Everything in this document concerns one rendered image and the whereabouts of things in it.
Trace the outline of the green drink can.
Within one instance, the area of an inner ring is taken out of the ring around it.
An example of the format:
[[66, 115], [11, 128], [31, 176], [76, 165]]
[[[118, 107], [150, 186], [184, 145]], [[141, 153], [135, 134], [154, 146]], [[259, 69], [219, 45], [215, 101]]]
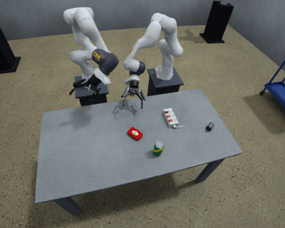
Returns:
[[164, 145], [161, 141], [157, 141], [155, 144], [154, 144], [154, 149], [153, 149], [153, 154], [155, 156], [160, 156], [162, 154], [162, 150], [164, 148]]

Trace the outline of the white power strip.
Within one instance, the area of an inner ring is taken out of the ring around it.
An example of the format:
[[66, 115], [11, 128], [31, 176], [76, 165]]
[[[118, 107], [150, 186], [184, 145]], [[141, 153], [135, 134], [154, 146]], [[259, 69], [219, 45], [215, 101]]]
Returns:
[[173, 127], [173, 128], [185, 127], [185, 126], [176, 127], [176, 126], [178, 126], [179, 123], [175, 117], [175, 114], [174, 114], [172, 108], [164, 109], [163, 114], [165, 116], [165, 119], [166, 119], [169, 127]]

